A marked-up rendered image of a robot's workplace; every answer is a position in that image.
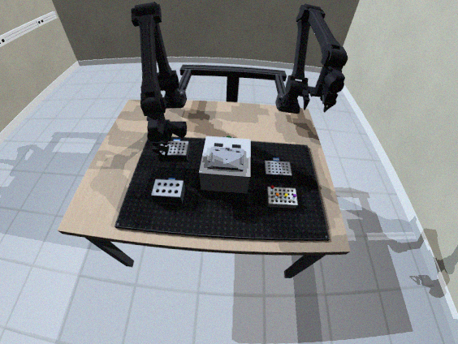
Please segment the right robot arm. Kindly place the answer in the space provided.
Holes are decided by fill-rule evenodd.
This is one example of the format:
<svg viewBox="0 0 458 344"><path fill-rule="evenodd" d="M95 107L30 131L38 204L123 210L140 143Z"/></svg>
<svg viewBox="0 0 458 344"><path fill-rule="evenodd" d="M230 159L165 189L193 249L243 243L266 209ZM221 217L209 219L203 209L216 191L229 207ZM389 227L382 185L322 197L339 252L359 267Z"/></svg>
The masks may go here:
<svg viewBox="0 0 458 344"><path fill-rule="evenodd" d="M147 116L147 137L152 142L168 140L171 133L181 138L187 135L186 121L170 122L170 119L165 119L164 115L167 105L182 105L185 96L176 89L179 88L179 79L176 70L171 70L167 60L159 25L161 22L161 7L156 2L139 4L132 8L132 23L135 27L140 27L142 66L140 107L144 116ZM159 73L157 73L157 63ZM164 97L161 91L165 91ZM168 131L169 129L172 130Z"/></svg>

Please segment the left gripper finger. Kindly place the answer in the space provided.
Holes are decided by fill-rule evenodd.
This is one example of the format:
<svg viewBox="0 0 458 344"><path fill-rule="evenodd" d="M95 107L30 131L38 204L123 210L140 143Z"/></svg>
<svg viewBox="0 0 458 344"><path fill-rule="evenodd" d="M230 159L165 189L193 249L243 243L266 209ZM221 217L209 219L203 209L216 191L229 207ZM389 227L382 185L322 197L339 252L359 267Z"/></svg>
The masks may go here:
<svg viewBox="0 0 458 344"><path fill-rule="evenodd" d="M331 107L332 107L333 105L335 105L335 104L336 104L336 103L334 103L334 104L332 104L332 105L330 105L330 106L325 105L325 106L324 106L323 112L326 112L329 108L331 108Z"/></svg>
<svg viewBox="0 0 458 344"><path fill-rule="evenodd" d="M303 92L302 92L302 94L303 94ZM308 105L308 103L309 103L309 101L310 101L310 99L309 99L309 97L305 97L304 94L303 94L303 99L304 99L304 110L305 110L307 105Z"/></svg>

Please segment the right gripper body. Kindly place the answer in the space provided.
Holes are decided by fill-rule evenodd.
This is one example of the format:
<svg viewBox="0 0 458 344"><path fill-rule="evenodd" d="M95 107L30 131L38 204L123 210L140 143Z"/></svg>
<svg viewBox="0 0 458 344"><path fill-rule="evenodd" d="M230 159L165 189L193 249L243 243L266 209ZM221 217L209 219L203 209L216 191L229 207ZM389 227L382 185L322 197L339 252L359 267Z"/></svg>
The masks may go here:
<svg viewBox="0 0 458 344"><path fill-rule="evenodd" d="M172 136L172 133L170 135L169 140L171 139L171 136ZM164 148L163 145L168 145L168 140L161 140L159 142L152 142L152 144L153 144L152 150L163 150L163 148ZM159 145L159 144L163 144L163 145Z"/></svg>

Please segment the white tube rack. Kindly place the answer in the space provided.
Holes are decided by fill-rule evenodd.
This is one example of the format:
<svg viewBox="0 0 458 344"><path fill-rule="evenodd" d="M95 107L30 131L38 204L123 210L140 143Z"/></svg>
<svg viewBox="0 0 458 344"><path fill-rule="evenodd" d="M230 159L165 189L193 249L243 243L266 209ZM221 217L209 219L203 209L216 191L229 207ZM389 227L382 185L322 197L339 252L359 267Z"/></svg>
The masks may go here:
<svg viewBox="0 0 458 344"><path fill-rule="evenodd" d="M277 199L275 198L276 193L279 193L279 196ZM287 193L287 198L284 199L284 195L286 193ZM274 187L273 191L271 191L270 187L268 187L266 190L266 194L267 194L267 207L295 209L298 205L297 198L292 199L293 195L296 194L295 188Z"/></svg>

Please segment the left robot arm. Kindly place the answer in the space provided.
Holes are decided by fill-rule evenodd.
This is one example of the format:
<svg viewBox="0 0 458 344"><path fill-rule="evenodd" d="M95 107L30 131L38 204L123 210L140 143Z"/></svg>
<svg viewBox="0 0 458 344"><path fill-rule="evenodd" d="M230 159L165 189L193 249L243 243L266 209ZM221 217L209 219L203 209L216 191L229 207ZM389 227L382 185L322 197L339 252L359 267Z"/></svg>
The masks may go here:
<svg viewBox="0 0 458 344"><path fill-rule="evenodd" d="M282 109L300 110L298 96L302 97L302 91L308 90L308 78L305 78L305 59L310 26L321 46L323 56L321 64L323 67L319 79L325 82L323 84L319 80L317 81L314 89L315 94L322 96L322 104L332 105L338 96L337 92L344 88L345 76L342 73L342 68L345 66L348 56L344 47L334 38L324 17L325 12L319 6L309 4L300 6L299 14L296 17L298 33L292 76L289 75L287 78L286 95L278 99L279 107Z"/></svg>

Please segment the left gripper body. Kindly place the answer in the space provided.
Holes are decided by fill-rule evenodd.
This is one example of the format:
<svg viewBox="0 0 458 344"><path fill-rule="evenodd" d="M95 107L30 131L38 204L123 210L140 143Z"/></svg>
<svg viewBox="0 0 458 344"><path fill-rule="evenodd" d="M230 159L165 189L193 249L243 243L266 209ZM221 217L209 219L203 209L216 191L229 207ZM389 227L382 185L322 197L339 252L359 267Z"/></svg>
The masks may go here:
<svg viewBox="0 0 458 344"><path fill-rule="evenodd" d="M319 78L318 78L318 80L323 84L325 83L325 82L321 81ZM304 96L305 97L309 97L309 94L310 94L311 97L320 97L320 99L322 101L322 96L316 95L315 92L314 92L314 88L315 87L310 87L309 86L308 90L303 90L302 92L303 92Z"/></svg>

